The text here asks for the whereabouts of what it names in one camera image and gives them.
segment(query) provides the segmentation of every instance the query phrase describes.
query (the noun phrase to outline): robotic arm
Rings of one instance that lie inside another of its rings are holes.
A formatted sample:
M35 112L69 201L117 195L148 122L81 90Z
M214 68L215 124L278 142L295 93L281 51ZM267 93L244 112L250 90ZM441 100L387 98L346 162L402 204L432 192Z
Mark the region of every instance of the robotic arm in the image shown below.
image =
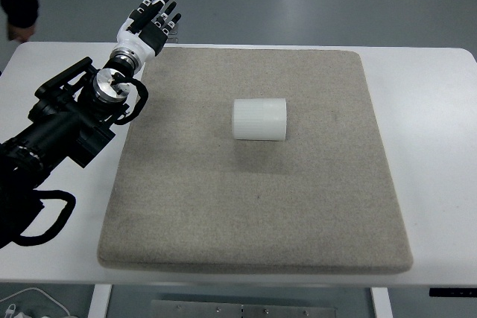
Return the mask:
M64 191L35 189L66 157L86 167L114 138L110 127L126 124L141 112L148 91L133 76L161 52L180 19L178 13L168 20L175 2L162 12L169 1L144 0L129 15L102 69L97 70L86 57L35 92L39 101L28 114L33 124L0 144L0 248L10 242L43 244L65 226L75 197ZM130 85L137 88L139 101L127 114ZM66 201L57 221L40 236L22 236L43 209L40 200L47 199Z

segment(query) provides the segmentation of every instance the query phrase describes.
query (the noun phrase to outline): black cable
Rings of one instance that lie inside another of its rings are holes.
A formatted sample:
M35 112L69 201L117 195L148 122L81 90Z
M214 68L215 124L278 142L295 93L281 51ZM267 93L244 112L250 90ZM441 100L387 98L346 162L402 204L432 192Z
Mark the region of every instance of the black cable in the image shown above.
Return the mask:
M123 125L131 122L135 117L139 115L139 113L144 108L144 105L146 105L146 102L148 101L149 92L148 89L146 89L146 86L144 86L141 81L136 80L135 78L125 77L122 74L116 72L113 75L113 79L114 80L111 83L112 86L116 85L117 83L131 83L136 87L139 96L139 101L137 101L136 105L134 106L132 113L129 116L120 118L114 122L115 124Z
M18 236L12 240L15 244L20 246L36 246L50 241L52 238L58 235L62 228L66 225L66 222L71 216L76 205L76 198L70 193L61 190L33 190L31 192L31 197L35 200L60 199L66 201L66 205L63 210L61 210L61 213L54 224L51 225L51 227L46 230L44 234L40 236Z

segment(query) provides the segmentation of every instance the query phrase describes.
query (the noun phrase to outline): person's hand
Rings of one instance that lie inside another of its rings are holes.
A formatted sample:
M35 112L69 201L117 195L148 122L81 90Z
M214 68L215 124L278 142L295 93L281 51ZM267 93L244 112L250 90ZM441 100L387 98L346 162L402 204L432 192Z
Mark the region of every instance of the person's hand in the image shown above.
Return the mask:
M35 34L35 24L28 28L18 28L7 23L7 37L10 41L27 42L33 34Z

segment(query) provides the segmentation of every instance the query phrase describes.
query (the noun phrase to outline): white table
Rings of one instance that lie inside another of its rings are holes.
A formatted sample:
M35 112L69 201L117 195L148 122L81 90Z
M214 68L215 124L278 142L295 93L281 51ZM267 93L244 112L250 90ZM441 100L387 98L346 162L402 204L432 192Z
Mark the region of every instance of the white table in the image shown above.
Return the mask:
M85 56L95 67L112 43L32 42L19 46L0 77L0 142L25 129L34 92ZM331 49L285 46L225 48ZM73 193L65 229L39 247L0 249L0 281L80 283L248 283L301 285L474 286L477 284L477 64L451 48L337 47L361 55L414 265L391 276L207 275L105 269L96 249L126 127L86 168L64 161L41 186ZM34 223L49 226L61 203L47 203Z

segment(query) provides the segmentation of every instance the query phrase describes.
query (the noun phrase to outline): white plastic cup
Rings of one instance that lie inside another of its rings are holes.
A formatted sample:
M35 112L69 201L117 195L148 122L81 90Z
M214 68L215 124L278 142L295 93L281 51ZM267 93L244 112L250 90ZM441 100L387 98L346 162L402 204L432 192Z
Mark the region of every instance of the white plastic cup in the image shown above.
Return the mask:
M284 141L286 99L251 98L233 101L232 135L250 141Z

